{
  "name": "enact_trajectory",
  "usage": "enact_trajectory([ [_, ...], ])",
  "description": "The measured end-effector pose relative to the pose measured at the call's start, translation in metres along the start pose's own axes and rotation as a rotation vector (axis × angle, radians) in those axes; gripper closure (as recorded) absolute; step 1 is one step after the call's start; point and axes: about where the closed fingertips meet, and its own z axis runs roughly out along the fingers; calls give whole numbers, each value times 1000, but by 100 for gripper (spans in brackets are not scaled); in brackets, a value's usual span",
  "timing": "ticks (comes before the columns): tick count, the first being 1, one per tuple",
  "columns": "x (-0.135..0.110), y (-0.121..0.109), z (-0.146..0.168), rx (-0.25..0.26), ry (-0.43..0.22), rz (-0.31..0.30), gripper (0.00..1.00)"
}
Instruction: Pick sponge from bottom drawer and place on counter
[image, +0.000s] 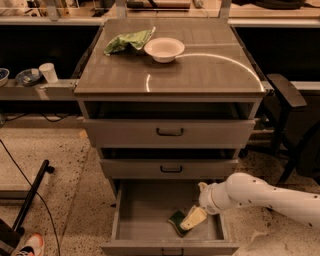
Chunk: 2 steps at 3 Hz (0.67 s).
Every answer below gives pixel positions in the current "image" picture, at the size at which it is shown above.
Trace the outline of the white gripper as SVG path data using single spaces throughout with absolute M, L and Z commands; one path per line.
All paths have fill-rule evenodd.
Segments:
M 230 199 L 224 182 L 212 184 L 199 182 L 198 187 L 200 189 L 200 207 L 191 207 L 180 224 L 183 230 L 191 230 L 202 223 L 207 218 L 207 213 L 216 215 L 230 207 Z

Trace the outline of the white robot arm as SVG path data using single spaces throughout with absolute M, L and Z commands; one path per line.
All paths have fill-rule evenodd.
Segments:
M 259 206 L 272 209 L 312 228 L 320 227 L 320 196 L 269 185 L 246 173 L 234 173 L 222 183 L 200 182 L 199 205 L 193 206 L 179 226 L 190 230 L 209 215 L 231 208 Z

